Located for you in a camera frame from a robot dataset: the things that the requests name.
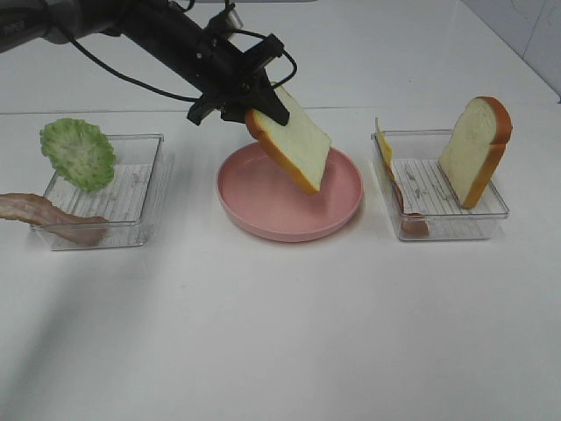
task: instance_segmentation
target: white wall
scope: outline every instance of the white wall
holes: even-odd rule
[[[463,0],[561,95],[561,0]]]

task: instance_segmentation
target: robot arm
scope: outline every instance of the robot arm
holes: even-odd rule
[[[0,0],[0,53],[39,37],[60,44],[96,32],[123,34],[202,92],[188,112],[196,125],[214,109],[243,123],[249,108],[285,125],[288,111],[265,71],[275,57],[288,56],[284,46],[271,34],[237,49],[229,37],[241,32],[241,22],[226,3],[201,28],[168,0]]]

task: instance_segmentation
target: sandwich ingredient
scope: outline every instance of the sandwich ingredient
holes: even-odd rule
[[[113,146],[96,125],[61,118],[40,131],[41,152],[60,176],[86,191],[113,180],[116,156]]]

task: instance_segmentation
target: black cable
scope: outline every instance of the black cable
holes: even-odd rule
[[[225,32],[226,33],[239,33],[241,35],[247,35],[247,36],[254,37],[254,38],[266,39],[266,36],[263,35],[262,33],[246,31],[245,29],[230,29],[230,30],[225,31]],[[280,87],[281,85],[285,84],[290,79],[295,77],[296,72],[298,71],[298,65],[296,64],[296,60],[284,48],[282,49],[282,55],[284,55],[288,59],[288,61],[290,61],[290,64],[292,64],[292,71],[290,72],[290,74],[287,77],[285,77],[284,79],[281,79],[279,82],[271,85],[271,88],[273,88],[273,89],[276,89],[276,88]]]
[[[148,83],[144,83],[142,81],[139,81],[138,79],[134,79],[133,77],[122,74],[121,72],[117,71],[116,69],[112,68],[110,65],[106,64],[105,62],[101,61],[96,56],[94,56],[82,44],[80,44],[74,38],[72,33],[70,33],[65,27],[63,27],[62,25],[58,25],[58,24],[55,24],[55,26],[60,31],[60,33],[62,33],[68,39],[68,42],[70,42],[73,46],[75,46],[78,49],[78,51],[80,51],[82,54],[84,54],[86,57],[88,57],[90,60],[92,60],[95,64],[97,64],[98,66],[100,66],[104,70],[108,71],[112,75],[118,77],[119,79],[122,79],[126,82],[132,83],[134,85],[137,85],[141,88],[148,89],[148,90],[150,90],[150,91],[152,91],[156,94],[159,94],[159,95],[162,95],[162,96],[167,96],[168,98],[176,99],[178,101],[184,101],[184,102],[187,102],[187,103],[194,103],[195,101],[198,101],[198,98],[194,98],[192,96],[182,96],[182,95],[173,94],[171,92],[167,92],[165,90],[153,87],[152,85],[149,85]]]
[[[227,7],[230,4],[230,2],[229,2],[229,0],[224,0],[224,1],[226,2],[226,7]],[[190,0],[188,8],[193,7],[192,4],[194,4],[194,3],[195,3],[195,0]],[[95,55],[93,55],[89,50],[87,50],[81,43],[79,43],[75,39],[74,35],[70,31],[68,31],[63,25],[60,25],[57,22],[55,22],[54,26],[56,26],[56,28],[60,31],[60,33],[62,33],[68,39],[68,42],[70,42],[75,48],[77,48],[78,51],[80,51],[82,54],[84,54],[86,57],[88,57],[90,60],[92,60],[99,67],[103,68],[104,70],[106,70],[107,72],[116,76],[117,78],[119,78],[119,79],[121,79],[125,82],[137,85],[140,88],[150,90],[151,92],[153,92],[155,94],[166,96],[168,98],[172,98],[172,99],[175,99],[175,100],[178,100],[178,101],[183,101],[183,102],[187,102],[187,103],[194,103],[194,102],[198,101],[198,98],[195,98],[195,97],[192,97],[192,96],[177,95],[177,94],[174,94],[172,92],[168,92],[168,91],[165,91],[163,89],[156,88],[152,85],[149,85],[148,83],[139,81],[138,79],[127,76],[127,75],[117,71],[116,69],[112,68],[110,65],[106,64],[104,61],[100,60]],[[254,37],[254,38],[266,39],[266,36],[263,35],[263,34],[260,34],[260,33],[257,33],[257,32],[246,31],[246,30],[243,30],[243,29],[231,29],[231,30],[226,31],[226,32],[239,33],[239,34],[247,35],[247,36]],[[284,55],[290,61],[290,63],[292,64],[292,71],[290,72],[290,74],[287,77],[285,77],[284,79],[280,80],[279,82],[271,85],[272,89],[276,89],[279,86],[281,86],[282,84],[288,82],[290,79],[292,79],[295,76],[295,74],[298,70],[298,66],[296,64],[295,59],[285,49],[283,49],[282,55]]]

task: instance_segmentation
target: pink plate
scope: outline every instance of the pink plate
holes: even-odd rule
[[[319,193],[308,196],[252,143],[221,166],[218,196],[231,220],[266,239],[298,242],[319,239],[341,228],[360,205],[360,172],[344,153],[331,148]]]

